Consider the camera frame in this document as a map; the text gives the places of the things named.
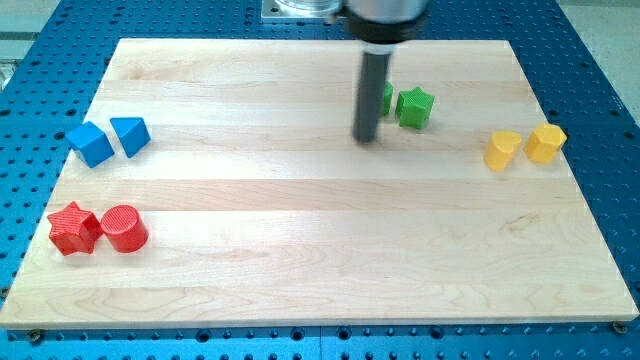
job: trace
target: red cylinder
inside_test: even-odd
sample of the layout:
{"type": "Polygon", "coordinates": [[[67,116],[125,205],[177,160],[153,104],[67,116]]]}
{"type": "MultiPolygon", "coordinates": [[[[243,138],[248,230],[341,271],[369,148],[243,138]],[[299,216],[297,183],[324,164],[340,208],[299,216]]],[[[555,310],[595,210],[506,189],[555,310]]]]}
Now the red cylinder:
{"type": "Polygon", "coordinates": [[[138,210],[129,205],[118,205],[107,210],[100,226],[113,248],[121,253],[140,249],[149,238],[149,232],[142,223],[138,210]]]}

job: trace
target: wooden board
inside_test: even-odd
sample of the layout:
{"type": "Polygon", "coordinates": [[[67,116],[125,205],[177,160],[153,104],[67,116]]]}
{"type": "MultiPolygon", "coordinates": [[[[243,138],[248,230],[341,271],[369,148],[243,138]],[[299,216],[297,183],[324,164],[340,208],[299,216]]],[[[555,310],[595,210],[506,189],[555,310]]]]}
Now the wooden board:
{"type": "Polygon", "coordinates": [[[638,314],[567,162],[482,162],[545,121],[508,43],[410,42],[396,89],[437,96],[423,131],[350,136],[360,45],[122,40],[87,119],[117,155],[71,155],[46,213],[142,211],[150,243],[57,254],[41,221],[8,328],[630,320],[638,314]],[[126,159],[110,117],[152,142],[126,159]]]}

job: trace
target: green block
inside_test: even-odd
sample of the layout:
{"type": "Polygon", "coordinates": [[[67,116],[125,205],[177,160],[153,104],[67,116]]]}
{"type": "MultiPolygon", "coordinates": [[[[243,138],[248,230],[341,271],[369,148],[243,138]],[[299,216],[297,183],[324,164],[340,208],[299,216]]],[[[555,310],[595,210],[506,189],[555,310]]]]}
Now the green block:
{"type": "Polygon", "coordinates": [[[435,96],[425,93],[419,87],[411,91],[400,91],[396,104],[396,115],[400,119],[400,126],[424,128],[431,115],[435,99],[435,96]]]}
{"type": "Polygon", "coordinates": [[[389,110],[391,110],[391,97],[393,96],[393,85],[387,81],[384,85],[384,103],[382,107],[382,116],[389,115],[389,110]]]}

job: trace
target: toy block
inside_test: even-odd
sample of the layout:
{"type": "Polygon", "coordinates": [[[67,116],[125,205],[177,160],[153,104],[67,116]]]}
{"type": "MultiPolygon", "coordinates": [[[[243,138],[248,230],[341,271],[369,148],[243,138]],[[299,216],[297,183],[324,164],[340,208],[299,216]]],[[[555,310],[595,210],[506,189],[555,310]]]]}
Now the toy block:
{"type": "Polygon", "coordinates": [[[130,205],[118,205],[107,210],[100,226],[113,248],[121,253],[137,251],[149,238],[138,210],[130,205]]]}
{"type": "Polygon", "coordinates": [[[515,156],[521,142],[522,137],[516,132],[494,132],[484,152],[484,163],[493,171],[503,171],[515,156]]]}
{"type": "Polygon", "coordinates": [[[420,87],[411,91],[400,91],[396,103],[396,115],[400,126],[422,129],[431,115],[435,96],[425,93],[420,87]]]}
{"type": "Polygon", "coordinates": [[[142,118],[113,118],[111,119],[111,126],[113,126],[116,135],[118,135],[118,139],[120,139],[122,148],[128,158],[132,158],[151,140],[147,126],[142,118]]]}
{"type": "Polygon", "coordinates": [[[382,106],[382,116],[389,115],[389,110],[391,110],[391,97],[393,96],[393,85],[387,81],[384,85],[384,95],[383,95],[383,106],[382,106]]]}
{"type": "Polygon", "coordinates": [[[524,152],[529,160],[548,164],[567,141],[567,135],[557,125],[543,123],[533,130],[524,152]]]}
{"type": "Polygon", "coordinates": [[[82,210],[71,202],[47,219],[51,223],[49,239],[67,256],[75,252],[93,253],[96,240],[102,235],[100,222],[91,211],[82,210]]]}
{"type": "Polygon", "coordinates": [[[66,134],[71,149],[88,167],[93,168],[113,155],[104,131],[87,121],[66,134]]]}

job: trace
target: blue block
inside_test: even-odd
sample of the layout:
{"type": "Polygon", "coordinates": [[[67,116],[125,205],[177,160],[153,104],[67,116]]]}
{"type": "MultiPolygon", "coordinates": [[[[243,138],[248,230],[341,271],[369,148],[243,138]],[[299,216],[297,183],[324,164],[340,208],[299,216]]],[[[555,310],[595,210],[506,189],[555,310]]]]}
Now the blue block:
{"type": "Polygon", "coordinates": [[[111,125],[128,158],[137,154],[151,140],[142,118],[112,118],[111,125]]]}
{"type": "Polygon", "coordinates": [[[90,168],[113,155],[113,148],[104,131],[87,121],[66,134],[76,155],[90,168]]]}

